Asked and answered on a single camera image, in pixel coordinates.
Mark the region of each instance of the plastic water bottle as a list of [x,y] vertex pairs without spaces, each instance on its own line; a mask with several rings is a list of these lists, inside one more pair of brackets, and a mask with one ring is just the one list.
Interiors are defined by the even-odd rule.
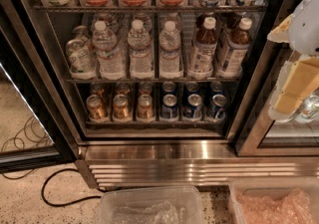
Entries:
[[143,26],[143,21],[134,20],[128,34],[130,48],[130,70],[137,73],[149,72],[153,69],[151,37]]
[[175,22],[167,21],[159,34],[159,69],[179,72],[180,34]]
[[180,19],[178,13],[168,13],[168,14],[166,14],[161,20],[162,29],[163,29],[166,21],[174,21],[176,28],[178,29],[179,33],[181,33],[181,31],[182,31],[182,22],[181,22],[181,19]]
[[104,21],[95,23],[92,40],[97,49],[101,71],[118,73],[125,69],[117,37]]

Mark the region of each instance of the white bottle cap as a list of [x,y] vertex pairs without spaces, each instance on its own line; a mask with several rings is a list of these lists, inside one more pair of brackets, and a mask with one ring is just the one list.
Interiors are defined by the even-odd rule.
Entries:
[[177,13],[168,13],[168,16],[169,16],[169,17],[176,17],[176,16],[177,16]]
[[164,27],[168,31],[173,31],[176,28],[176,24],[174,21],[166,21]]
[[134,20],[132,22],[132,28],[135,30],[139,30],[143,27],[143,21],[142,20]]
[[212,17],[205,18],[205,20],[203,22],[203,27],[205,29],[214,29],[215,25],[216,25],[216,20]]
[[97,21],[94,24],[94,28],[96,30],[102,31],[102,30],[105,30],[107,28],[107,25],[106,25],[106,23],[104,21]]
[[248,30],[251,28],[252,20],[249,18],[242,18],[239,23],[239,28]]

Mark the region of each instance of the black power cord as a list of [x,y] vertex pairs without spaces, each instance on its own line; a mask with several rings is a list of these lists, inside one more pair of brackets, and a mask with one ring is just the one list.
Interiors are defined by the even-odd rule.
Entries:
[[64,203],[64,204],[55,204],[55,203],[51,203],[48,201],[48,199],[45,197],[44,195],[44,192],[45,192],[45,189],[46,189],[46,186],[48,184],[48,182],[53,178],[55,177],[57,174],[61,173],[61,172],[66,172],[66,171],[72,171],[72,172],[77,172],[79,173],[79,171],[77,169],[73,169],[73,168],[66,168],[66,169],[62,169],[62,170],[59,170],[55,173],[53,173],[52,175],[49,176],[49,178],[44,182],[43,186],[42,186],[42,189],[41,189],[41,197],[43,199],[43,201],[47,204],[47,205],[50,205],[52,207],[65,207],[65,206],[69,206],[69,205],[72,205],[72,204],[76,204],[76,203],[80,203],[82,201],[86,201],[86,200],[90,200],[90,199],[100,199],[101,196],[88,196],[88,197],[84,197],[84,198],[80,198],[78,200],[75,200],[75,201],[72,201],[72,202],[68,202],[68,203]]

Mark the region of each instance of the blue can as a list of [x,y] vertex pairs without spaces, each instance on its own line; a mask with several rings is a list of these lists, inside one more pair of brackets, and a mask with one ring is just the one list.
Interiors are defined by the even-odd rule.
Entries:
[[188,97],[187,104],[183,107],[183,116],[187,118],[201,117],[202,98],[198,94]]
[[224,95],[218,94],[210,99],[209,107],[207,108],[206,116],[216,121],[223,121],[226,116],[227,98]]
[[188,97],[192,94],[199,94],[199,84],[197,82],[188,82],[183,87],[182,105],[186,106]]

